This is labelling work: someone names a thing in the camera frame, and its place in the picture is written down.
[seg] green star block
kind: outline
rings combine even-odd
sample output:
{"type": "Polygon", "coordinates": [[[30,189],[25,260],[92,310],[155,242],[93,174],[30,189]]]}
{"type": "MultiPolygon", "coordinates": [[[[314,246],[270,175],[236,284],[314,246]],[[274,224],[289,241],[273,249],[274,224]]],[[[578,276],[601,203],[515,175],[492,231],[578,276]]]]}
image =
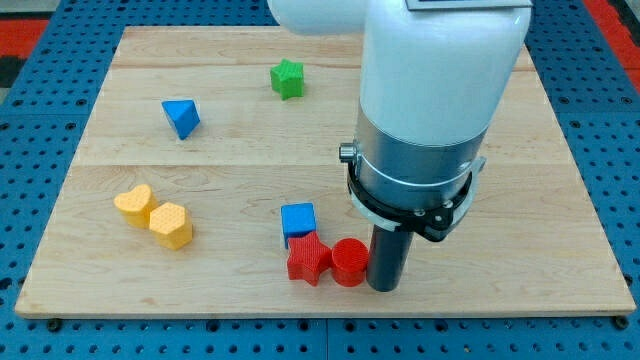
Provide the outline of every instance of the green star block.
{"type": "Polygon", "coordinates": [[[282,59],[280,65],[271,68],[271,88],[282,100],[304,96],[303,64],[282,59]]]}

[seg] wooden board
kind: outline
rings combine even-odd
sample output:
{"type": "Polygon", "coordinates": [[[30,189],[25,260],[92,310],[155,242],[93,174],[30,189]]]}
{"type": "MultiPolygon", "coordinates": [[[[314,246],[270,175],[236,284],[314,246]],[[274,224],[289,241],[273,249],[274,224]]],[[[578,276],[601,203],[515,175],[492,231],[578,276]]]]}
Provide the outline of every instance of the wooden board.
{"type": "Polygon", "coordinates": [[[505,317],[635,309],[531,60],[523,51],[481,154],[472,210],[447,240],[416,236],[400,286],[289,281],[280,206],[313,201],[323,241],[368,242],[337,146],[353,137],[361,37],[279,28],[129,28],[22,288],[29,318],[505,317]],[[269,68],[305,63],[279,100],[269,68]],[[161,100],[202,119],[176,140],[161,100]],[[186,205],[173,252],[127,226],[113,197],[140,183],[186,205]]]}

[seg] yellow block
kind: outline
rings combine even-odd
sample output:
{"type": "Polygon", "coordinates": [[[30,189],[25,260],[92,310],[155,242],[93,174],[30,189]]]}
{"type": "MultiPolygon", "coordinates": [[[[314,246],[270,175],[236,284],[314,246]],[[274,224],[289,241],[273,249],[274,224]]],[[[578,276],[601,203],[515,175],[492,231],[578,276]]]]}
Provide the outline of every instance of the yellow block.
{"type": "Polygon", "coordinates": [[[113,203],[129,225],[143,229],[149,227],[149,215],[158,207],[158,200],[153,195],[151,186],[147,184],[138,185],[127,193],[119,194],[113,203]]]}
{"type": "Polygon", "coordinates": [[[149,230],[158,244],[171,250],[180,249],[193,237],[193,225],[187,209],[173,203],[164,203],[151,212],[149,230]]]}

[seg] blue cube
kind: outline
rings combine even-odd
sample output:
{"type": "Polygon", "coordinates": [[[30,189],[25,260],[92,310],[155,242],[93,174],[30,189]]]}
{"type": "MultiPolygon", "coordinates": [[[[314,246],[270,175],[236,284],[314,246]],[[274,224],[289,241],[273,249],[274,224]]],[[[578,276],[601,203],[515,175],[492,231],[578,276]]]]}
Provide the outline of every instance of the blue cube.
{"type": "Polygon", "coordinates": [[[193,100],[163,101],[162,108],[171,128],[184,140],[200,123],[200,117],[193,100]]]}
{"type": "Polygon", "coordinates": [[[290,237],[302,237],[316,230],[316,214],[312,203],[289,204],[280,208],[284,248],[289,248],[290,237]]]}

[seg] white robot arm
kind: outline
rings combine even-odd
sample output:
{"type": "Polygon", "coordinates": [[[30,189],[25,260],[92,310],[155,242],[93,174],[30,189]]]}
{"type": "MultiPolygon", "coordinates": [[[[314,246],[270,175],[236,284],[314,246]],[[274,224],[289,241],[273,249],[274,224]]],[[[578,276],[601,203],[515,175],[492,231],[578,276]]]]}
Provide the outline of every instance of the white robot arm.
{"type": "Polygon", "coordinates": [[[360,113],[342,144],[374,224],[367,281],[394,289],[412,234],[441,241],[469,209],[482,139],[526,36],[529,0],[269,0],[293,32],[364,31],[360,113]]]}

